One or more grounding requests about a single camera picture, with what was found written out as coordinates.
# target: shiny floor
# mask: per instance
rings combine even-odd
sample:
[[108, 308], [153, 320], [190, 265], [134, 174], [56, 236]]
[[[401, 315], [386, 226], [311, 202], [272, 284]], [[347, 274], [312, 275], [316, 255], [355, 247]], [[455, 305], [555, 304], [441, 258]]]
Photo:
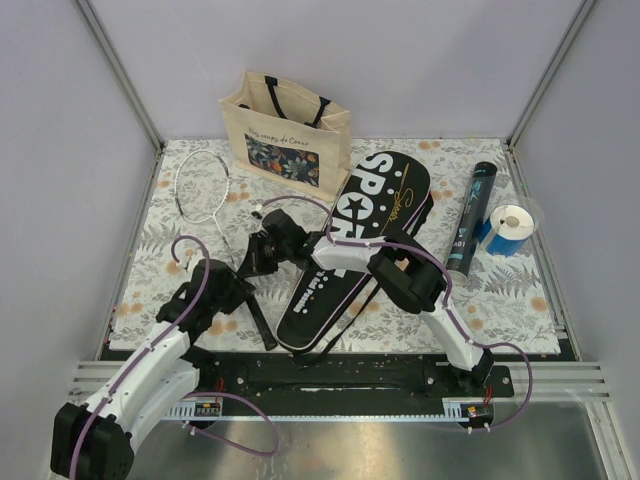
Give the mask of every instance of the shiny floor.
[[[513, 411], [508, 405], [498, 410]], [[162, 423], [142, 445], [128, 480], [606, 479], [577, 404], [534, 404], [504, 430], [472, 436], [417, 423], [295, 422], [278, 428], [280, 454], [263, 459]], [[219, 423], [211, 431], [253, 448], [272, 446], [268, 428], [258, 422]]]

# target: tote bag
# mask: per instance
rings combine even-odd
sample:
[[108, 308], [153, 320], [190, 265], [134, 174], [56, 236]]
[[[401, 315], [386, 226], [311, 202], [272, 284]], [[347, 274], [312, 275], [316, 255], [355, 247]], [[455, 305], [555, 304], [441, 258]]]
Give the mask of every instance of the tote bag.
[[349, 111], [293, 82], [249, 72], [220, 102], [240, 167], [334, 199], [351, 168]]

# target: racket handle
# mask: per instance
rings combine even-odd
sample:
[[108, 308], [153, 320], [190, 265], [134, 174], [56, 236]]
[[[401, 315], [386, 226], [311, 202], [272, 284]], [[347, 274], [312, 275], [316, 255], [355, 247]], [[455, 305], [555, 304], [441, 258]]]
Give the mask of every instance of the racket handle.
[[271, 333], [269, 324], [264, 318], [256, 297], [254, 297], [253, 295], [249, 297], [249, 299], [247, 300], [247, 305], [249, 307], [251, 315], [253, 316], [253, 321], [256, 323], [256, 327], [258, 327], [258, 332], [260, 332], [260, 336], [262, 337], [262, 343], [264, 343], [265, 350], [267, 352], [269, 350], [273, 350], [278, 346], [278, 342], [273, 336], [273, 333]]

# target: floral tablecloth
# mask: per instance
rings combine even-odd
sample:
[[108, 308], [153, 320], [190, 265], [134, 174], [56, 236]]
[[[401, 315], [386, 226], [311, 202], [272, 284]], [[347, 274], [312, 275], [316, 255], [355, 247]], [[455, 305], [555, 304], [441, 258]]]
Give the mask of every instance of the floral tablecloth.
[[[231, 188], [218, 220], [231, 251], [225, 246], [213, 220], [200, 225], [186, 223], [174, 201], [174, 176], [182, 160], [198, 149], [219, 154], [229, 165]], [[435, 206], [417, 240], [441, 260], [449, 253], [453, 232], [459, 220], [465, 190], [473, 166], [480, 161], [497, 165], [488, 211], [499, 202], [515, 196], [506, 160], [497, 139], [354, 140], [355, 164], [368, 154], [395, 150], [419, 159], [429, 169]], [[171, 141], [168, 143], [158, 174], [135, 260], [121, 303], [114, 316], [110, 336], [113, 350], [137, 348], [155, 322], [155, 315], [176, 288], [190, 275], [171, 259], [169, 247], [180, 234], [193, 234], [204, 240], [214, 258], [240, 263], [248, 235], [259, 228], [251, 215], [256, 203], [286, 193], [297, 193], [280, 184], [255, 176], [233, 165], [229, 144], [222, 140]], [[199, 219], [210, 214], [224, 194], [222, 166], [210, 154], [198, 153], [182, 168], [178, 195], [188, 217]], [[294, 220], [306, 229], [322, 226], [323, 215], [304, 202], [282, 202]], [[182, 258], [197, 261], [195, 244], [183, 242], [178, 248]], [[252, 279], [257, 298], [270, 325], [275, 328], [288, 303], [299, 272], [290, 264], [268, 277]], [[453, 298], [460, 314], [483, 342], [511, 341], [528, 353], [557, 353], [558, 340], [548, 310], [529, 242], [508, 259], [476, 254], [464, 287], [454, 289]], [[332, 338], [358, 311], [373, 281], [325, 337]], [[198, 345], [210, 350], [262, 351], [260, 336], [248, 309], [243, 306], [231, 315], [215, 317]], [[437, 340], [420, 319], [401, 311], [378, 293], [362, 316], [343, 335], [335, 351], [348, 352], [440, 352]]]

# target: blue and white roll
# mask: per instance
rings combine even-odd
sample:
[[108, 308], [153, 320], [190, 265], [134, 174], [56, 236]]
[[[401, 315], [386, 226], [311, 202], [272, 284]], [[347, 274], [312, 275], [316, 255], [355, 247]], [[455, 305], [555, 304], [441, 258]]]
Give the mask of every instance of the blue and white roll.
[[509, 257], [533, 235], [538, 226], [533, 216], [518, 205], [501, 205], [482, 225], [480, 247], [491, 255]]

